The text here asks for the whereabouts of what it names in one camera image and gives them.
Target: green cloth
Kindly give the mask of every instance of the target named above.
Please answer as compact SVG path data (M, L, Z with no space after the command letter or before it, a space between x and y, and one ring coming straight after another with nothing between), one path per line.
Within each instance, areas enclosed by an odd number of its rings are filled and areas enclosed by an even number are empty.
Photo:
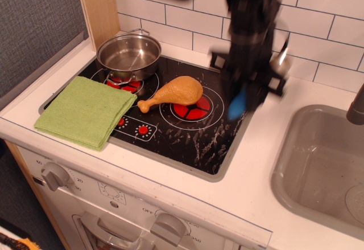
M53 100L34 127L100 151L137 96L77 76Z

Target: stainless steel pot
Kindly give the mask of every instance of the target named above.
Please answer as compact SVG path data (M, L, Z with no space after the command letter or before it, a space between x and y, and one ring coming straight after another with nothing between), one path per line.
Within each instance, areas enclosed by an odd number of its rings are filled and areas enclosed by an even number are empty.
M135 31L146 32L147 35L132 33ZM107 81L122 85L153 75L158 69L156 61L161 52L160 43L148 31L135 29L102 43L97 50L97 60L109 70Z

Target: sink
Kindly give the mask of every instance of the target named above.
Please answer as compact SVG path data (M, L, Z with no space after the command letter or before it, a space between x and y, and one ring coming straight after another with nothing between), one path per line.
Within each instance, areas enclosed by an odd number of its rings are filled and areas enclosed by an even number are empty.
M298 110L271 179L291 212L364 240L364 126L326 105Z

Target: white countertop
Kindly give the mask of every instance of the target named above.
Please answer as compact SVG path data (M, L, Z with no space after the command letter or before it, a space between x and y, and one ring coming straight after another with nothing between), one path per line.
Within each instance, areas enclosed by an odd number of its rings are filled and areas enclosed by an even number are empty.
M163 55L207 67L210 56L162 44ZM286 210L270 179L289 120L298 109L347 109L355 93L289 78L283 98L268 95L254 113L224 178L211 183L112 144L101 152L40 133L38 109L95 56L88 41L58 62L0 114L0 137L86 174L228 238L267 249L364 249L364 241Z

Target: stovetop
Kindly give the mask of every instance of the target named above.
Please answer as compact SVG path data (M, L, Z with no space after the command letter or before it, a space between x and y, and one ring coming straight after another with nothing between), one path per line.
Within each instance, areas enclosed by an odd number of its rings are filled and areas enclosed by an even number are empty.
M242 133L238 132L246 113L238 120L227 118L217 71L160 57L157 72L142 81L115 86L106 81L107 73L95 60L79 76L130 91L138 96L137 101L151 98L178 76L188 75L198 80L204 94L196 104L164 103L142 113L136 101L108 141L210 181L223 177L234 143L241 140Z

